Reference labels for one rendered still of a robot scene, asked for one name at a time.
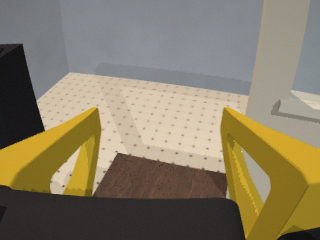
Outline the clear glass window pane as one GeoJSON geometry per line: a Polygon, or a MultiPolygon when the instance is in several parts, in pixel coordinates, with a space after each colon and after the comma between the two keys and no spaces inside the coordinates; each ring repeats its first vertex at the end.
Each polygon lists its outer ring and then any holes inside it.
{"type": "Polygon", "coordinates": [[[289,100],[320,106],[320,0],[310,0],[289,100]]]}

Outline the beige window frame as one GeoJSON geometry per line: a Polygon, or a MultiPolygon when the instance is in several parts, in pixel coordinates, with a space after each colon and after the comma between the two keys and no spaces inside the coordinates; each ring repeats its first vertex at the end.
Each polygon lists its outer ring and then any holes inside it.
{"type": "MultiPolygon", "coordinates": [[[[264,0],[245,116],[320,149],[319,119],[278,112],[280,99],[290,97],[309,4],[310,0],[264,0]]],[[[265,203],[271,189],[269,176],[242,147],[241,150],[250,177],[265,203]]]]}

